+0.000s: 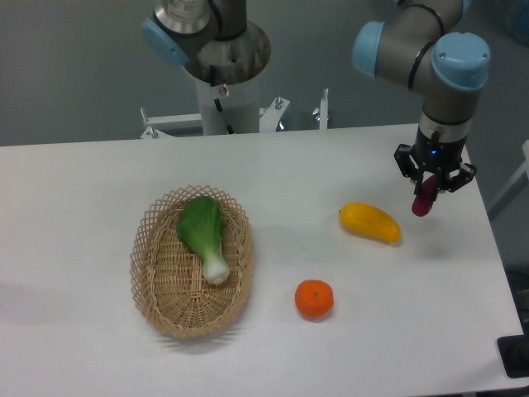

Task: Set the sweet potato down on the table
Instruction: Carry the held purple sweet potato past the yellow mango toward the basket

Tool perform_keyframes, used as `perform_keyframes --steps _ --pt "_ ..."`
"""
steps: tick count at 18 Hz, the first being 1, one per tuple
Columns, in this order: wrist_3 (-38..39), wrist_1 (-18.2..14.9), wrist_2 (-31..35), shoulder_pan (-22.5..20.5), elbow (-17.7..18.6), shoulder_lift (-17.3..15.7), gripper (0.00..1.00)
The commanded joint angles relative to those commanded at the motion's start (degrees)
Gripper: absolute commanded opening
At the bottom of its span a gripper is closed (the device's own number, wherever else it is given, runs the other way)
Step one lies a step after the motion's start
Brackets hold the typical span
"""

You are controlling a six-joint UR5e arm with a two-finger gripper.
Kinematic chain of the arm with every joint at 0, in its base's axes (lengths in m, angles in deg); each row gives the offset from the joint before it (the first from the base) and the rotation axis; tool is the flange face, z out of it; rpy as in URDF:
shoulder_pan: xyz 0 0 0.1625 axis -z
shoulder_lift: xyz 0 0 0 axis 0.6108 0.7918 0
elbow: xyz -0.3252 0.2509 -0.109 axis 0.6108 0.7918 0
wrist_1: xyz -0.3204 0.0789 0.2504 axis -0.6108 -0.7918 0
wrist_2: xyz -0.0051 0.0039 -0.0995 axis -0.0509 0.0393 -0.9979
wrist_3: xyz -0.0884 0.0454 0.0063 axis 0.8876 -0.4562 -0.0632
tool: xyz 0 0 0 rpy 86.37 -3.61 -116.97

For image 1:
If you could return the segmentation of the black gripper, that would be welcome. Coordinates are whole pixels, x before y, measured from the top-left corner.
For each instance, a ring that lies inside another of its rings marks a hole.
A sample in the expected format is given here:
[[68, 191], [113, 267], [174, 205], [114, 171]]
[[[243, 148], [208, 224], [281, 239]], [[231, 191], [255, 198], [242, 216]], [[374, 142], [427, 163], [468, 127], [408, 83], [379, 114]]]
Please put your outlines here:
[[422, 191], [424, 170], [436, 173], [439, 168], [445, 172], [441, 175], [439, 192], [454, 193], [469, 184], [476, 175], [474, 165], [461, 162], [465, 143], [465, 137], [452, 142], [433, 141], [419, 127], [414, 145], [400, 144], [393, 157], [402, 176], [414, 184], [414, 194]]

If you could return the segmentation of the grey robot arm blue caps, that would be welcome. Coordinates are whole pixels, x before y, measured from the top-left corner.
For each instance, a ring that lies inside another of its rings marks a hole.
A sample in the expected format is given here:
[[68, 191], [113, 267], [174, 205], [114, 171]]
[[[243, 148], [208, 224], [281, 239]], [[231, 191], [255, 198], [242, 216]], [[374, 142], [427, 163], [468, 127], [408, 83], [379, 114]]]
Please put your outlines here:
[[[475, 176], [462, 159], [490, 49], [479, 36], [455, 31], [466, 1], [402, 1], [391, 23], [368, 22], [355, 38], [354, 66], [423, 99], [412, 146], [394, 157], [417, 194], [454, 192]], [[184, 68], [203, 94], [208, 135], [257, 132], [256, 101], [241, 89], [269, 63], [269, 38], [250, 22], [243, 1], [158, 1], [142, 25], [149, 47], [167, 64]]]

